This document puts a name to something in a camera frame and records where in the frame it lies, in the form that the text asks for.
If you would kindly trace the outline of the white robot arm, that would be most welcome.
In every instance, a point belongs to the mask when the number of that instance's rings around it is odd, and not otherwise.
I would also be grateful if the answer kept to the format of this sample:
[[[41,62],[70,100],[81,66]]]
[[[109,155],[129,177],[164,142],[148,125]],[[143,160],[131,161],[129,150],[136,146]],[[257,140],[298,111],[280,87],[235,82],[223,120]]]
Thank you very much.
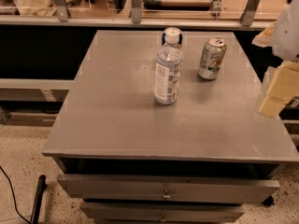
[[[299,0],[292,0],[278,19],[256,35],[252,44],[271,47],[282,59],[278,68],[270,69],[270,80],[263,81],[258,113],[276,117],[299,93]]]

